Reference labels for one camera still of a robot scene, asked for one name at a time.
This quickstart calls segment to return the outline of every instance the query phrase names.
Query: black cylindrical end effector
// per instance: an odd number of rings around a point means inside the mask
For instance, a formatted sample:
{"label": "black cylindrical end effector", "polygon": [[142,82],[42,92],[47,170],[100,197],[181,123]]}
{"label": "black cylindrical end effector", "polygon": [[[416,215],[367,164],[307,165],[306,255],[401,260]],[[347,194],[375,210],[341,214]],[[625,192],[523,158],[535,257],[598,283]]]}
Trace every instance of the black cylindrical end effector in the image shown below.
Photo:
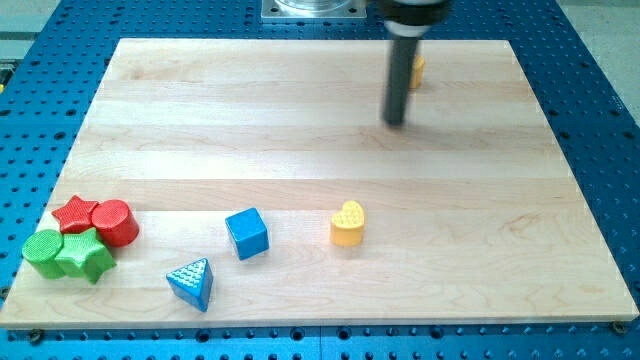
{"label": "black cylindrical end effector", "polygon": [[393,36],[389,76],[382,118],[389,126],[402,126],[418,38]]}

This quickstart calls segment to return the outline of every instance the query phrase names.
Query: cube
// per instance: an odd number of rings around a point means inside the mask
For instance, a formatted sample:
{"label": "cube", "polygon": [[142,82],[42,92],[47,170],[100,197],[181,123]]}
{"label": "cube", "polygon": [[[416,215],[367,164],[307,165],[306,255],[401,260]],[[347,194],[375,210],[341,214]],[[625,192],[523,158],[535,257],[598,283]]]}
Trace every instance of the cube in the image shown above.
{"label": "cube", "polygon": [[229,237],[240,260],[269,249],[267,227],[256,208],[250,208],[225,219]]}
{"label": "cube", "polygon": [[202,312],[207,311],[213,287],[213,272],[206,258],[168,273],[167,281],[177,297]]}

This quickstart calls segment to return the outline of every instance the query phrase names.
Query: blue triangle block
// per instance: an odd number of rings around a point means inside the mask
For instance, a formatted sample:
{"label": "blue triangle block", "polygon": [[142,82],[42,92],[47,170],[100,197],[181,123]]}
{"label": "blue triangle block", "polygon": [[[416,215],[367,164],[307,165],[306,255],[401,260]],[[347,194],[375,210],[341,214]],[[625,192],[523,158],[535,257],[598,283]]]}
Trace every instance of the blue triangle block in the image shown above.
{"label": "blue triangle block", "polygon": [[202,258],[168,273],[167,281],[177,297],[202,312],[207,311],[213,285],[213,273],[207,259]]}

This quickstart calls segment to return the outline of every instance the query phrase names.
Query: wooden tabletop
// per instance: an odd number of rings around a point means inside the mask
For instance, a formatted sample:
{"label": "wooden tabletop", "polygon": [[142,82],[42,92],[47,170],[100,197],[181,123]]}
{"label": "wooden tabletop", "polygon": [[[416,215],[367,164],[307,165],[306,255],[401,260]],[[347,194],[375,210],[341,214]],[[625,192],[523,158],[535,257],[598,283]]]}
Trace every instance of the wooden tabletop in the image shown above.
{"label": "wooden tabletop", "polygon": [[[423,41],[386,128],[388,42],[123,39],[43,215],[132,206],[141,235],[95,285],[24,263],[7,328],[630,320],[638,310],[508,42]],[[329,241],[346,200],[363,243]],[[271,248],[240,262],[224,218]],[[209,311],[165,274],[214,267]]]}

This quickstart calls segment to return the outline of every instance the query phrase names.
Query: yellow heart block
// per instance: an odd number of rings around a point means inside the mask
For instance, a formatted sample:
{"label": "yellow heart block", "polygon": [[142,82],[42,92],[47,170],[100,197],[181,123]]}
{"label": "yellow heart block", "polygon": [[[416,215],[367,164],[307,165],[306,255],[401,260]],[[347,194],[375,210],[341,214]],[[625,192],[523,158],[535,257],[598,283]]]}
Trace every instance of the yellow heart block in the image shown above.
{"label": "yellow heart block", "polygon": [[362,242],[364,210],[353,200],[342,205],[342,211],[331,217],[331,242],[340,246],[355,246]]}

